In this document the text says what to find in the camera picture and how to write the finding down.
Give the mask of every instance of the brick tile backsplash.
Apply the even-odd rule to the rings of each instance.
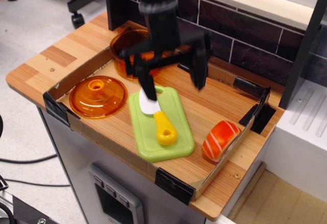
[[[129,1],[131,20],[145,25],[138,3]],[[179,12],[181,32],[194,29],[211,32],[214,56],[286,84],[305,33],[303,30],[214,0],[179,0]]]
[[[315,56],[307,79],[327,87],[327,59]]]
[[[250,45],[234,41],[230,63],[285,85],[293,63]]]
[[[294,62],[302,39],[302,34],[284,29],[279,41],[277,55]]]
[[[201,2],[199,25],[275,53],[282,29],[213,3]]]

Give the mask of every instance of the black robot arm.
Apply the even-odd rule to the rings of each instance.
[[[178,0],[140,0],[139,11],[144,15],[148,28],[148,38],[121,51],[125,59],[127,74],[137,76],[148,98],[156,100],[153,78],[150,70],[173,63],[182,63],[190,72],[191,79],[198,89],[205,86],[207,60],[211,53],[208,32],[180,32],[177,23]],[[161,58],[164,51],[174,51],[181,44],[188,44],[190,50],[167,58]],[[152,51],[155,57],[145,61],[140,53]],[[134,63],[129,56],[134,54]]]

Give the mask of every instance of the wooden countertop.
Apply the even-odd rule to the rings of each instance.
[[[107,48],[116,34],[117,31],[108,30],[107,13],[104,12],[14,69],[8,74],[7,83],[38,107],[45,109],[43,93],[77,67]],[[190,202],[189,206],[191,208],[210,220],[218,218],[284,112],[284,110],[278,108],[283,91],[282,86],[231,66],[225,61],[215,59],[215,63],[221,63],[224,68],[232,70],[238,76],[247,80],[255,81],[263,86],[271,86],[269,104],[277,112],[260,135],[251,131],[246,136],[237,151],[203,194],[198,199]],[[214,66],[211,66],[209,75],[214,76],[214,73]],[[116,78],[124,82],[129,94],[139,90],[138,83],[123,79],[118,75]],[[247,95],[238,93],[231,86],[213,78],[207,78],[205,88],[199,92],[193,87],[189,74],[176,66],[163,68],[155,77],[155,82],[162,86],[171,86],[177,89],[190,124],[196,148],[195,152],[189,157],[154,164],[173,175],[177,175],[186,183],[194,184],[203,178],[205,172],[210,172],[214,167],[213,164],[203,158],[201,152],[203,140],[208,132],[223,119],[238,124],[238,121],[257,101]],[[137,154],[128,105],[125,105],[120,112],[108,118],[107,122],[112,123],[112,125],[117,122],[120,123],[120,126],[114,125],[115,128],[117,127],[114,132],[110,133],[108,130],[101,129],[104,120],[82,118],[81,121]],[[241,176],[240,179],[234,177],[236,173]]]

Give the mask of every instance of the toy food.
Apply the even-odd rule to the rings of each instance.
[[[207,135],[202,145],[202,153],[218,162],[233,141],[241,134],[241,130],[233,123],[228,121],[219,122]]]

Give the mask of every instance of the toy kitchen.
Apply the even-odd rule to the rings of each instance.
[[[106,2],[7,76],[86,222],[326,223],[327,0],[306,26],[229,0]]]

